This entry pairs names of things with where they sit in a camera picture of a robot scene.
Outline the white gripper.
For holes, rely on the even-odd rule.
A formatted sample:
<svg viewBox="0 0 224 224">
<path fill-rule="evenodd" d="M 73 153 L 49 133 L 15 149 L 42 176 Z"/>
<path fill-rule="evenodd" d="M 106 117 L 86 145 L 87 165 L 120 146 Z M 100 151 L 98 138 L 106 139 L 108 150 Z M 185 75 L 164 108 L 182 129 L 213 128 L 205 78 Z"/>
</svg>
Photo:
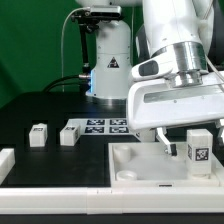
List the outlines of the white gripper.
<svg viewBox="0 0 224 224">
<path fill-rule="evenodd" d="M 164 79 L 134 84 L 127 98 L 129 128 L 157 128 L 156 138 L 165 146 L 165 152 L 176 156 L 176 145 L 168 140 L 164 127 L 218 120 L 218 141 L 224 146 L 224 82 L 215 73 L 203 76 L 202 80 L 202 85 L 183 88 L 171 88 Z"/>
</svg>

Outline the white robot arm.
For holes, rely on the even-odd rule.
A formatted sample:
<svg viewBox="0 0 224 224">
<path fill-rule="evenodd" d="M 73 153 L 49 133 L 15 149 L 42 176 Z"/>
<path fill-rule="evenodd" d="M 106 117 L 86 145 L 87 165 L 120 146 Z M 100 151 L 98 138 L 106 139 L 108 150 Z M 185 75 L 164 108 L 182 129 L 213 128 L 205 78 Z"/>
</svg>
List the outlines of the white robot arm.
<svg viewBox="0 0 224 224">
<path fill-rule="evenodd" d="M 207 0 L 140 0 L 150 58 L 130 72 L 127 119 L 133 131 L 154 129 L 167 153 L 176 146 L 164 130 L 224 118 L 224 79 L 207 69 L 207 44 L 196 10 Z"/>
</svg>

